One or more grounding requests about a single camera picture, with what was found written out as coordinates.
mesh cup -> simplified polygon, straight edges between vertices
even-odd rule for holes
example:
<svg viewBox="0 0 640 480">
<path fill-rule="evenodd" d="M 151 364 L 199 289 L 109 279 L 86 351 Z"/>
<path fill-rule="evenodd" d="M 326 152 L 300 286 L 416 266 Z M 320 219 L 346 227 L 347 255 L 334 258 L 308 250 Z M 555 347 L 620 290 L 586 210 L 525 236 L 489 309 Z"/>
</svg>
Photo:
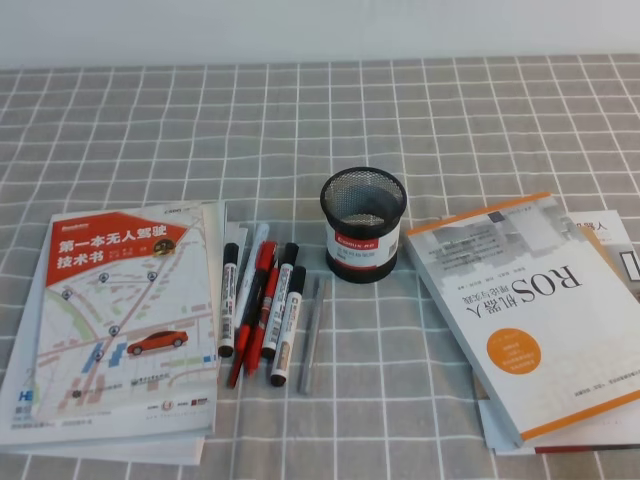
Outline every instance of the mesh cup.
<svg viewBox="0 0 640 480">
<path fill-rule="evenodd" d="M 360 245 L 359 241 L 380 239 L 384 243 L 400 222 L 407 206 L 407 193 L 393 175 L 377 168 L 355 167 L 327 180 L 320 192 L 320 206 L 331 229 L 346 237 L 347 242 L 353 240 Z M 395 266 L 397 235 L 395 237 L 393 255 L 375 268 L 349 265 L 348 259 L 334 258 L 330 253 L 333 240 L 328 238 L 326 259 L 329 268 L 339 277 L 355 283 L 380 280 Z"/>
</svg>

stack of books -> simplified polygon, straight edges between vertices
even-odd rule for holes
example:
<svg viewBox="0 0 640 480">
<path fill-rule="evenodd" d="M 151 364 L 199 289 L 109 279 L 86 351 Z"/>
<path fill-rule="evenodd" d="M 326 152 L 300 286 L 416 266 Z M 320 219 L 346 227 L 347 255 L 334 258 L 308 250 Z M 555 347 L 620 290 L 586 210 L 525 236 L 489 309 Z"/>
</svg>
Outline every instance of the stack of books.
<svg viewBox="0 0 640 480">
<path fill-rule="evenodd" d="M 640 268 L 616 212 L 538 194 L 414 229 L 407 247 L 496 454 L 640 444 Z"/>
<path fill-rule="evenodd" d="M 224 202 L 56 215 L 2 390 L 0 450 L 198 464 L 213 433 Z"/>
</svg>

red book cover banner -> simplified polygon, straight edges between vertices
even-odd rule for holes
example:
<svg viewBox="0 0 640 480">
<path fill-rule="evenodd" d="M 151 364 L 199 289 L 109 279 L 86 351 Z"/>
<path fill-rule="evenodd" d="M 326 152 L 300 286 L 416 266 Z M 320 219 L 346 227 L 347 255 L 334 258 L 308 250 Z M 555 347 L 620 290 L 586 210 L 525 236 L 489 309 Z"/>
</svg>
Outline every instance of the red book cover banner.
<svg viewBox="0 0 640 480">
<path fill-rule="evenodd" d="M 55 222 L 47 287 L 119 260 L 171 253 L 186 231 L 123 212 Z"/>
</svg>

red cap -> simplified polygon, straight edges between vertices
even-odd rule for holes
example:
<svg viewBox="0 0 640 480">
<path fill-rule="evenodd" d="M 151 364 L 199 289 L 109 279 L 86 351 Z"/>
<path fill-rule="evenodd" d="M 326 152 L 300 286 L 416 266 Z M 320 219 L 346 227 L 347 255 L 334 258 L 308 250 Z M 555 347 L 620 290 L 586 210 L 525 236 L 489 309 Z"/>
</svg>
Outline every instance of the red cap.
<svg viewBox="0 0 640 480">
<path fill-rule="evenodd" d="M 271 273 L 269 274 L 269 280 L 267 280 L 267 286 L 264 289 L 264 294 L 266 297 L 273 297 L 276 293 L 276 287 L 278 286 L 278 261 L 276 260 L 275 265 L 271 269 Z"/>
<path fill-rule="evenodd" d="M 276 255 L 276 242 L 263 242 L 260 246 L 260 253 L 256 259 L 256 269 L 270 271 L 273 265 L 273 257 Z"/>
</svg>

marker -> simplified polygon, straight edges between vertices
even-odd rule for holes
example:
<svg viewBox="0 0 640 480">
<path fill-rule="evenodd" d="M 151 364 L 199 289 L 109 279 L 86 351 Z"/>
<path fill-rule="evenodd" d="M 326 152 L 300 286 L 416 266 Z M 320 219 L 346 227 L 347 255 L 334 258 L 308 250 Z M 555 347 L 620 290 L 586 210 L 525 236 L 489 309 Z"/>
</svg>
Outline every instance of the marker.
<svg viewBox="0 0 640 480">
<path fill-rule="evenodd" d="M 316 356 L 316 344 L 318 343 L 318 333 L 320 332 L 320 322 L 322 322 L 322 307 L 324 305 L 324 295 L 327 288 L 327 279 L 318 279 L 318 290 L 313 300 L 313 310 L 311 321 L 309 322 L 309 332 L 307 333 L 307 345 L 305 348 L 304 365 L 300 375 L 300 386 L 298 392 L 309 395 L 311 392 L 311 376 L 313 363 Z"/>
<path fill-rule="evenodd" d="M 238 301 L 236 303 L 236 316 L 234 319 L 234 325 L 236 328 L 240 328 L 242 324 L 242 317 L 247 307 L 247 300 L 249 299 L 249 290 L 253 283 L 253 276 L 256 273 L 256 258 L 260 252 L 260 246 L 267 239 L 269 235 L 269 225 L 261 223 L 256 228 L 256 232 L 253 238 L 253 245 L 251 246 L 251 252 L 249 252 L 249 260 L 247 260 L 247 267 L 244 270 L 244 276 L 242 277 L 242 284 L 238 290 Z"/>
<path fill-rule="evenodd" d="M 264 336 L 264 342 L 262 342 L 262 356 L 269 360 L 276 354 L 280 326 L 282 325 L 284 307 L 287 301 L 287 292 L 289 291 L 289 281 L 291 280 L 291 272 L 293 271 L 297 256 L 298 245 L 295 243 L 287 243 L 284 247 L 280 276 L 278 277 L 276 294 L 273 299 L 271 313 L 269 314 L 269 321 L 267 322 L 267 331 Z"/>
<path fill-rule="evenodd" d="M 267 280 L 267 287 L 264 292 L 264 300 L 262 301 L 262 308 L 260 309 L 260 319 L 258 320 L 256 328 L 253 329 L 251 338 L 249 339 L 247 353 L 245 354 L 244 365 L 249 376 L 251 376 L 253 372 L 258 369 L 258 365 L 260 365 L 260 350 L 262 349 L 264 332 L 267 329 L 267 321 L 269 320 L 269 312 L 271 311 L 273 296 L 276 293 L 277 283 L 278 261 L 276 261 L 276 264 L 269 274 L 269 280 Z"/>
<path fill-rule="evenodd" d="M 245 361 L 249 337 L 257 324 L 258 310 L 260 309 L 260 305 L 262 305 L 262 298 L 264 297 L 265 286 L 269 272 L 271 271 L 271 265 L 273 264 L 276 247 L 276 242 L 264 242 L 260 248 L 258 264 L 255 266 L 255 275 L 247 297 L 247 308 L 242 316 L 242 325 L 240 326 L 240 330 L 238 330 L 238 338 L 236 339 L 236 356 L 233 367 L 231 368 L 231 374 L 229 375 L 229 386 L 231 388 L 235 388 L 236 386 L 238 376 L 240 375 L 240 368 Z"/>
<path fill-rule="evenodd" d="M 233 355 L 233 307 L 236 302 L 236 274 L 238 263 L 238 245 L 227 243 L 224 246 L 224 268 L 222 273 L 222 302 L 220 303 L 220 345 L 218 355 L 223 358 Z"/>
<path fill-rule="evenodd" d="M 289 364 L 293 353 L 293 342 L 296 338 L 296 326 L 302 306 L 302 290 L 306 274 L 307 271 L 304 267 L 293 267 L 289 295 L 287 295 L 287 304 L 282 320 L 284 328 L 278 339 L 278 348 L 276 348 L 276 356 L 271 369 L 271 385 L 274 387 L 281 387 L 289 377 Z"/>
</svg>

